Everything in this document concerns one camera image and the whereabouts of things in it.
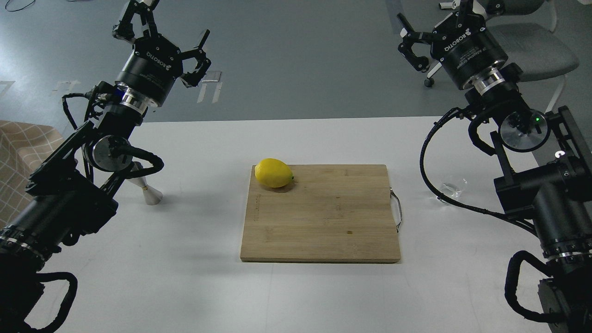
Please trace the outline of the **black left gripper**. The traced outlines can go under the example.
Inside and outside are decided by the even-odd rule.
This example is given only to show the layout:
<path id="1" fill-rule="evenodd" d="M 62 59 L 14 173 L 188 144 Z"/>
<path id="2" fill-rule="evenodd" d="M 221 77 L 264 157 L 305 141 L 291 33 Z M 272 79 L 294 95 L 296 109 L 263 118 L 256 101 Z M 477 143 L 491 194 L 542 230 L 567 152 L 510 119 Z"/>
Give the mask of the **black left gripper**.
<path id="1" fill-rule="evenodd" d="M 123 8 L 118 23 L 112 28 L 112 36 L 133 44 L 133 50 L 123 69 L 116 78 L 123 84 L 151 99 L 156 107 L 163 106 L 177 78 L 180 77 L 186 88 L 197 87 L 206 76 L 211 65 L 203 47 L 209 38 L 206 29 L 197 47 L 180 52 L 180 48 L 158 35 L 154 20 L 154 9 L 158 0 L 130 0 Z M 135 16 L 140 18 L 142 36 L 136 38 L 133 28 Z M 192 72 L 182 73 L 182 61 L 195 59 Z"/>

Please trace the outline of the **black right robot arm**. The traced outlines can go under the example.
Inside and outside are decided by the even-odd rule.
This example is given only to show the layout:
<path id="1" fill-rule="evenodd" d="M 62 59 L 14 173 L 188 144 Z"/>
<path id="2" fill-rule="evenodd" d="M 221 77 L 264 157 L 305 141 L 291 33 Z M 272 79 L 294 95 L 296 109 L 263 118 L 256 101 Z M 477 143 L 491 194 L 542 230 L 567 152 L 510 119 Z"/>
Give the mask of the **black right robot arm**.
<path id="1" fill-rule="evenodd" d="M 509 261 L 505 298 L 525 320 L 554 333 L 591 331 L 591 150 L 568 107 L 539 112 L 519 91 L 523 70 L 486 26 L 508 13 L 502 0 L 462 0 L 431 32 L 413 29 L 402 13 L 399 52 L 419 72 L 441 65 L 468 105 L 447 111 L 429 131 L 420 152 L 420 173 L 436 197 L 453 206 L 491 215 L 539 239 L 541 261 L 518 251 Z M 428 145 L 447 122 L 470 121 L 472 144 L 496 156 L 503 175 L 494 180 L 503 208 L 496 213 L 447 197 L 428 179 Z"/>

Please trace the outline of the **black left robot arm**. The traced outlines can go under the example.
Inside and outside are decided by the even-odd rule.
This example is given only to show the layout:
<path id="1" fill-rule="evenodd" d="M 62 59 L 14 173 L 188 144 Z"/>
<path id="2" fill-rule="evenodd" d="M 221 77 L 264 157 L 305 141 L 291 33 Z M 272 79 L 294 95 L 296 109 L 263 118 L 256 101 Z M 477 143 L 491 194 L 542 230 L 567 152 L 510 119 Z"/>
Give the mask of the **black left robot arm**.
<path id="1" fill-rule="evenodd" d="M 52 255 L 81 236 L 97 233 L 116 215 L 114 196 L 125 180 L 158 173 L 164 162 L 129 137 L 150 107 L 161 107 L 177 79 L 198 86 L 211 65 L 198 46 L 181 51 L 158 32 L 156 0 L 131 0 L 112 29 L 132 52 L 114 84 L 100 82 L 67 100 L 87 100 L 85 121 L 36 169 L 26 193 L 32 202 L 1 230 L 1 331 L 55 333 L 74 303 L 78 280 L 69 272 L 42 272 Z"/>

